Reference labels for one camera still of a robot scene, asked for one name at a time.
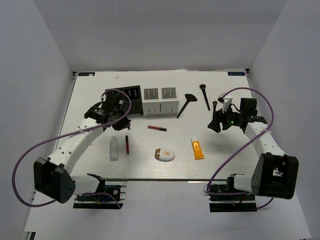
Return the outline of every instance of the white wall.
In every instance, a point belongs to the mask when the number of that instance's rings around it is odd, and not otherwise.
[[[296,193],[312,239],[320,239],[320,1],[288,0],[250,70],[250,85],[275,111],[271,128],[299,160]],[[259,99],[264,116],[270,111]]]
[[[240,69],[286,0],[34,0],[73,71]]]
[[[72,73],[32,0],[0,1],[0,233],[20,239],[28,207],[16,199],[11,174],[20,155],[57,134]],[[33,162],[52,149],[31,152],[16,182],[25,200],[33,190]]]

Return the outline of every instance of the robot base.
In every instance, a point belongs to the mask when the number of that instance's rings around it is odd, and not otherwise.
[[[111,182],[106,181],[105,186],[100,187],[97,192],[108,193],[117,200],[119,205],[123,206],[126,198],[126,182]],[[119,209],[118,205],[108,196],[81,196],[77,195],[74,198],[74,209]]]
[[[212,193],[229,193],[226,180],[215,180],[210,186]],[[211,213],[224,212],[256,212],[256,198],[253,194],[234,196],[210,196]]]

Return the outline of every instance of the small glass bottle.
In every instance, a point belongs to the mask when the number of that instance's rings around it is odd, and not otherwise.
[[[112,136],[110,140],[109,158],[112,161],[119,159],[119,143],[117,136]]]

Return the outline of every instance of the white table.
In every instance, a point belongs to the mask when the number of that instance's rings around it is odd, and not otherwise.
[[[32,208],[25,227],[36,232],[35,240],[247,240],[309,238],[299,201],[276,199],[258,212],[210,213],[208,196],[203,195],[204,182],[159,181],[209,179],[215,169],[248,141],[237,127],[215,133],[207,128],[212,111],[207,110],[200,84],[206,84],[209,102],[219,94],[236,87],[248,87],[245,76],[228,76],[226,72],[96,72],[95,76],[78,77],[63,124],[62,133],[73,131],[83,114],[99,101],[108,88],[141,85],[141,88],[176,87],[179,108],[184,94],[191,93],[198,102],[191,102],[179,119],[175,117],[131,117],[130,155],[126,155],[125,131],[106,130],[83,154],[72,174],[95,173],[105,178],[145,179],[129,181],[126,200],[121,210],[73,209],[73,199],[65,204],[53,203]],[[247,90],[232,93],[234,103],[240,97],[250,98]],[[147,125],[165,127],[167,132],[147,129]],[[118,161],[109,160],[112,135],[120,140]],[[190,137],[197,136],[205,155],[195,160]],[[172,162],[154,159],[157,148],[174,150]],[[250,174],[258,161],[252,146],[240,153],[218,175]],[[49,198],[37,193],[34,203]],[[257,205],[268,201],[257,197]]]
[[[206,84],[211,105],[208,111],[200,84]],[[215,133],[207,128],[212,120],[212,102],[218,96],[236,87],[248,87],[245,76],[228,76],[227,72],[190,71],[145,71],[145,72],[96,72],[95,76],[78,76],[63,123],[62,134],[74,131],[84,113],[99,102],[105,89],[140,85],[145,88],[176,87],[179,109],[185,103],[185,94],[194,94],[197,102],[191,102],[180,116],[143,117],[132,116],[131,130],[114,131],[108,128],[90,146],[74,167],[72,174],[94,173],[111,179],[210,179],[232,153],[244,145],[248,138],[238,127]],[[248,90],[232,93],[233,102],[239,106],[240,98],[251,98]],[[148,129],[147,126],[167,128],[167,132]],[[130,155],[126,155],[125,135],[129,136]],[[118,161],[110,161],[109,145],[112,135],[117,135],[120,144]],[[195,160],[191,137],[199,139],[205,156]],[[155,159],[155,150],[167,148],[175,152],[171,162]],[[258,161],[252,146],[242,151],[218,175],[226,178],[230,173],[250,174]]]

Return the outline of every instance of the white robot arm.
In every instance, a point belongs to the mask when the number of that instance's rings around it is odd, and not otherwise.
[[[106,126],[107,123],[123,116],[124,102],[124,96],[117,92],[109,92],[105,101],[95,104],[84,115],[77,128],[79,134],[69,137],[47,158],[39,157],[33,164],[35,189],[62,204],[72,195],[99,191],[99,186],[104,185],[101,177],[94,174],[72,176],[71,173],[90,144],[109,127]],[[122,117],[112,125],[116,131],[130,129],[130,126],[127,117]]]
[[[257,116],[257,100],[255,98],[241,98],[239,112],[233,112],[230,95],[221,94],[218,101],[223,104],[216,111],[217,102],[213,102],[213,119],[208,128],[219,133],[231,126],[237,126],[252,140],[267,129],[267,121]],[[296,157],[288,156],[277,145],[269,131],[257,138],[253,143],[259,157],[252,175],[239,173],[231,174],[227,189],[246,191],[257,196],[291,199],[295,192],[299,162]]]

